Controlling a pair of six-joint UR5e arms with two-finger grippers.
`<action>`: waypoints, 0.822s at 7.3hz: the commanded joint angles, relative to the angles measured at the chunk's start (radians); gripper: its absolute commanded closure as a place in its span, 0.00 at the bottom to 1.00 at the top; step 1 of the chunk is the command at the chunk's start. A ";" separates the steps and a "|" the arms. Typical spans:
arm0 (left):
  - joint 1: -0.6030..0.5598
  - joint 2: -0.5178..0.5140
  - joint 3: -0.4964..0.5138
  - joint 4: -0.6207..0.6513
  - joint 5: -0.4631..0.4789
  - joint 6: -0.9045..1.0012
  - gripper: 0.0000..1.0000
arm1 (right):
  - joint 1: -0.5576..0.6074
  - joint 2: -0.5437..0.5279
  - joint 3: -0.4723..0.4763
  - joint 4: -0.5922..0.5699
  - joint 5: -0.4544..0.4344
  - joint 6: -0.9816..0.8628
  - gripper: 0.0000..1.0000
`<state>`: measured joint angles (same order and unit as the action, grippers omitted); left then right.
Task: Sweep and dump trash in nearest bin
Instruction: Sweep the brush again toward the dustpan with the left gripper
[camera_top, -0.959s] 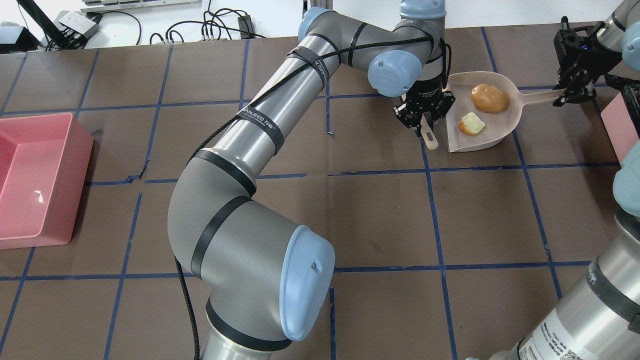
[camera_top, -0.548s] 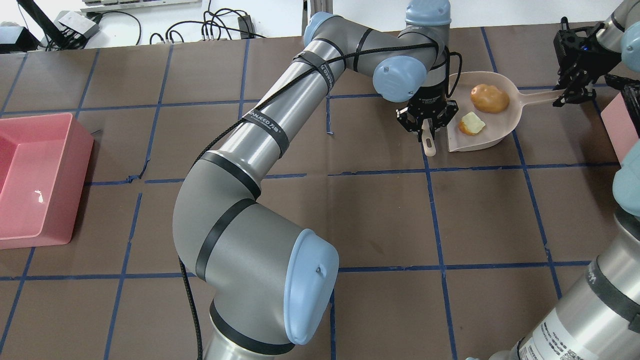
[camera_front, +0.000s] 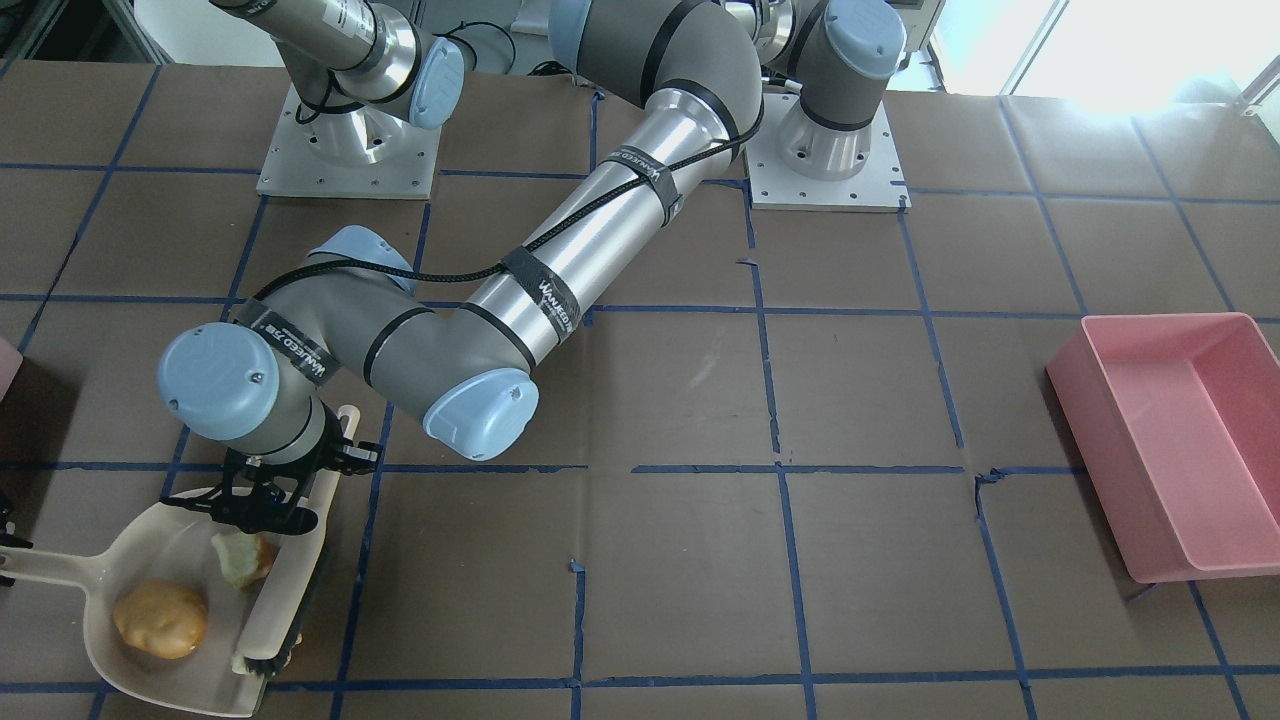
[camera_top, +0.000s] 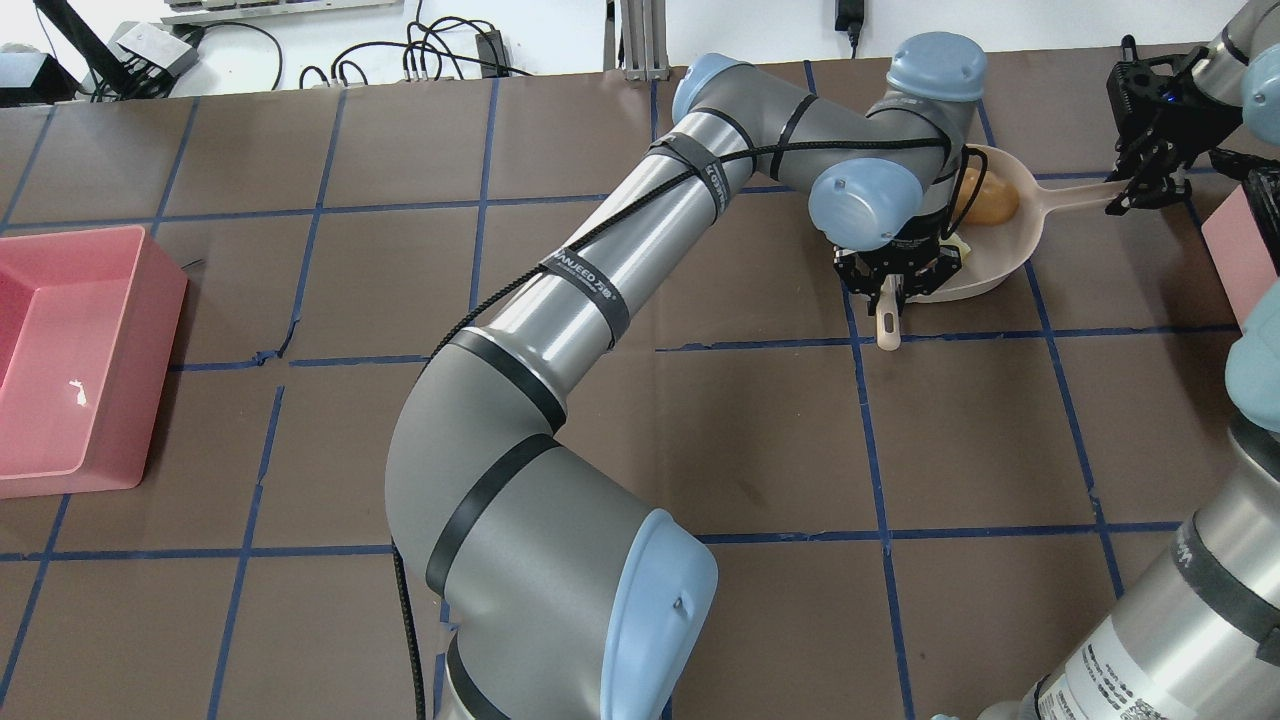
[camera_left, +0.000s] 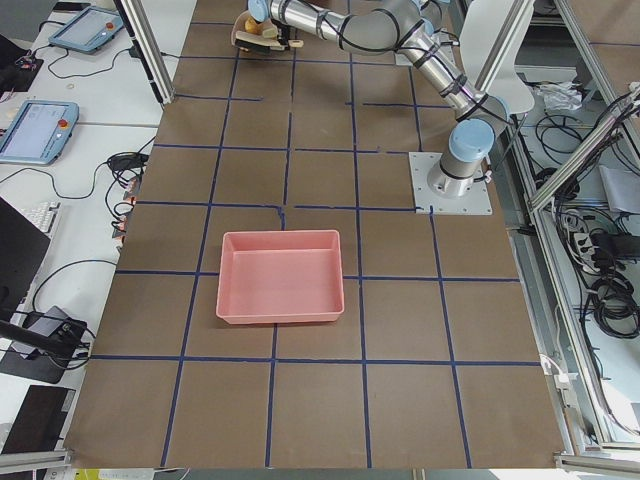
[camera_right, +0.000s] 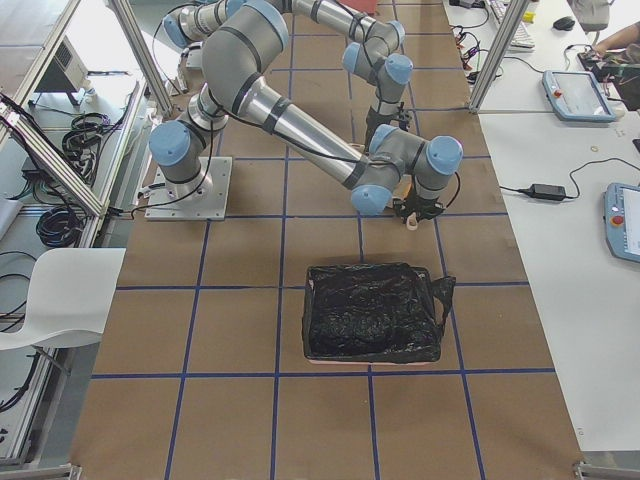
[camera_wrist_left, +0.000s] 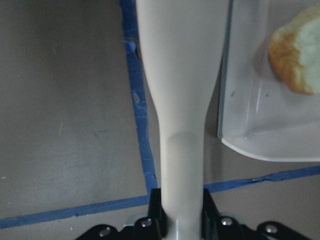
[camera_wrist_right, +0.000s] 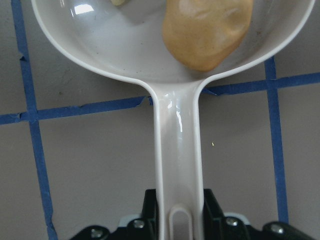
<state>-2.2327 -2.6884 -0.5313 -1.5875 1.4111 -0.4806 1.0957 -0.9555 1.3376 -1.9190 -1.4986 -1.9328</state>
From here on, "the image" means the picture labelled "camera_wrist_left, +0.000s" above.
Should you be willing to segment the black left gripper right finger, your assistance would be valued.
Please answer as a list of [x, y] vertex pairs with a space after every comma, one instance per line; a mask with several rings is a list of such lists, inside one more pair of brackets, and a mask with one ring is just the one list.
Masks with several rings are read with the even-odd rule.
[[201, 236], [218, 237], [220, 214], [207, 188], [203, 189], [203, 203], [201, 211]]

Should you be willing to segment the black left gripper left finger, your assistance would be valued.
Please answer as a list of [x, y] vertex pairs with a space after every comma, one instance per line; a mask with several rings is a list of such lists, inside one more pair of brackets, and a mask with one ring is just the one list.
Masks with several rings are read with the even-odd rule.
[[162, 207], [162, 195], [160, 188], [153, 188], [150, 192], [147, 215], [148, 217], [157, 220], [161, 237], [164, 238], [167, 235], [167, 215]]

